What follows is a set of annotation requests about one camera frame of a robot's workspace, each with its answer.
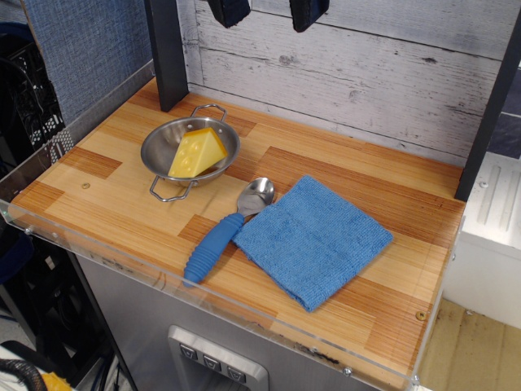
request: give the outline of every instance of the black post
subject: black post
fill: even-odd
[[[506,96],[510,89],[510,85],[514,80],[515,73],[521,60],[521,11],[518,13],[518,19],[515,21],[514,30],[510,36],[510,41],[506,47],[505,56],[501,62],[496,82],[488,99],[487,107],[483,114],[478,133],[472,144],[471,152],[460,177],[459,186],[454,196],[458,200],[467,201],[471,195],[474,181],[478,176],[479,167],[487,153],[488,145],[497,119],[505,104]]]
[[[188,94],[176,0],[145,0],[160,106],[164,112]]]

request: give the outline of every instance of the blue fabric panel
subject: blue fabric panel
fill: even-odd
[[[27,23],[20,0],[0,0],[0,21]]]
[[[24,5],[66,125],[152,59],[142,0]]]

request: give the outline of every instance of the bowl handle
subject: bowl handle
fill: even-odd
[[[200,110],[201,108],[218,108],[219,110],[221,110],[223,112],[222,114],[222,118],[221,118],[221,121],[224,121],[225,118],[226,118],[226,115],[228,114],[228,112],[226,111],[225,108],[222,108],[221,106],[219,106],[218,104],[215,104],[215,103],[210,103],[210,104],[205,104],[204,106],[198,106],[194,109],[194,111],[192,112],[192,115],[191,116],[195,116],[195,114],[197,113],[198,110]]]
[[[157,184],[157,181],[160,179],[160,176],[159,175],[156,175],[155,176],[155,179],[154,179],[154,182],[152,183],[152,186],[150,186],[150,193],[155,197],[157,198],[159,201],[163,201],[163,202],[170,202],[170,201],[175,201],[175,200],[184,200],[187,196],[188,196],[188,192],[190,191],[190,189],[192,188],[192,186],[194,185],[197,185],[197,181],[190,181],[190,185],[188,185],[188,187],[186,188],[185,190],[185,193],[183,195],[178,195],[176,197],[172,197],[172,198],[163,198],[161,197],[159,194],[157,194],[155,191],[154,191],[154,187],[155,185]]]

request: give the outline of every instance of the blue spoon handle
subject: blue spoon handle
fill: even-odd
[[[185,267],[185,279],[198,283],[215,266],[226,246],[244,224],[241,213],[232,213],[212,228],[195,248]]]

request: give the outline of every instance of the stainless steel bowl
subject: stainless steel bowl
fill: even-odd
[[[220,120],[210,117],[195,116],[197,111],[201,108],[210,107],[215,107],[223,111]],[[214,103],[205,106],[198,106],[192,112],[190,117],[167,122],[153,130],[147,138],[145,138],[145,141],[141,146],[141,159],[144,165],[155,174],[154,182],[150,188],[150,193],[155,198],[163,202],[183,200],[188,196],[192,187],[204,185],[205,183],[218,178],[234,162],[235,158],[239,154],[240,140],[237,132],[224,122],[226,114],[227,111],[224,108]],[[215,130],[215,133],[219,136],[219,139],[225,146],[228,156],[217,162],[211,168],[202,172],[197,177],[190,179],[169,177],[170,166],[172,165],[173,157],[175,156],[179,143],[181,142],[182,135],[186,132],[208,127]],[[168,179],[178,186],[186,187],[185,193],[171,198],[163,198],[154,191],[155,185],[160,178]]]

